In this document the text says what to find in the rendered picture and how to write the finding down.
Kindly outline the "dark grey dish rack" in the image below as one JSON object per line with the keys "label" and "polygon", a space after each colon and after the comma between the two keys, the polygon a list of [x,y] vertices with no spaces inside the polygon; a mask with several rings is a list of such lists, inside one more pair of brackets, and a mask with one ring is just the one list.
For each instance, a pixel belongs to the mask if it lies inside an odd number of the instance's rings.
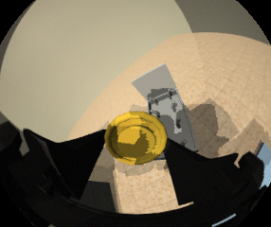
{"label": "dark grey dish rack", "polygon": [[147,114],[158,117],[166,126],[167,137],[193,152],[199,151],[188,109],[174,86],[166,63],[132,79],[131,83],[147,99]]}

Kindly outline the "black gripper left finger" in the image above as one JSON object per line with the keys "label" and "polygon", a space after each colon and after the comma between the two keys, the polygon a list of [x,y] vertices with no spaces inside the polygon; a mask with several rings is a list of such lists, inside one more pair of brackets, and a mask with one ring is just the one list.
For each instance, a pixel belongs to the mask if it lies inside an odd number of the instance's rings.
{"label": "black gripper left finger", "polygon": [[30,151],[53,166],[71,197],[81,200],[90,174],[93,173],[105,144],[105,130],[91,132],[78,139],[55,143],[30,129],[22,129]]}

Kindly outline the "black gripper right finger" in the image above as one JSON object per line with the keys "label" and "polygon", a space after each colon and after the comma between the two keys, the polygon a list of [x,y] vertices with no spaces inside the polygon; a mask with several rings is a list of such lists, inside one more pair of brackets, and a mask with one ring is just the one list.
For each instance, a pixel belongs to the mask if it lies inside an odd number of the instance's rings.
{"label": "black gripper right finger", "polygon": [[233,164],[239,156],[237,152],[233,152],[220,158],[205,158],[204,155],[182,147],[170,137],[167,137],[163,154],[166,156],[178,205],[190,203],[192,197],[203,190],[220,169]]}

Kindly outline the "light blue flat mat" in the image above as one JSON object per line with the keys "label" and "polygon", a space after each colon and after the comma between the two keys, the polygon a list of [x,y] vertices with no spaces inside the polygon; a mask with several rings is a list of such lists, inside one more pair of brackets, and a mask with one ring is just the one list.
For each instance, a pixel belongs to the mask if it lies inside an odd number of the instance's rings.
{"label": "light blue flat mat", "polygon": [[[264,144],[262,144],[260,151],[257,152],[256,158],[260,158],[262,162],[264,162],[264,173],[263,173],[264,179],[262,182],[262,186],[265,184],[267,185],[267,188],[268,188],[269,183],[271,183],[271,148],[268,148],[265,145],[267,144],[265,144],[265,141],[264,141]],[[226,222],[226,220],[230,220],[231,217],[234,217],[234,216],[235,216],[235,213],[233,216],[230,216],[229,218],[226,218],[224,220],[220,220],[220,222],[216,224],[218,224],[219,226],[220,223],[224,223]],[[216,224],[212,224],[212,227],[215,227]]]}

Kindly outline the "yellow round plate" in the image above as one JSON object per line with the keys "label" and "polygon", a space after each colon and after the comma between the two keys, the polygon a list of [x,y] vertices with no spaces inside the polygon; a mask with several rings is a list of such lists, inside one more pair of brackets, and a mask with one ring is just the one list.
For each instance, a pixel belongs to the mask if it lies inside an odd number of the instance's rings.
{"label": "yellow round plate", "polygon": [[114,158],[129,166],[157,159],[167,145],[166,126],[153,114],[129,111],[106,126],[105,146]]}

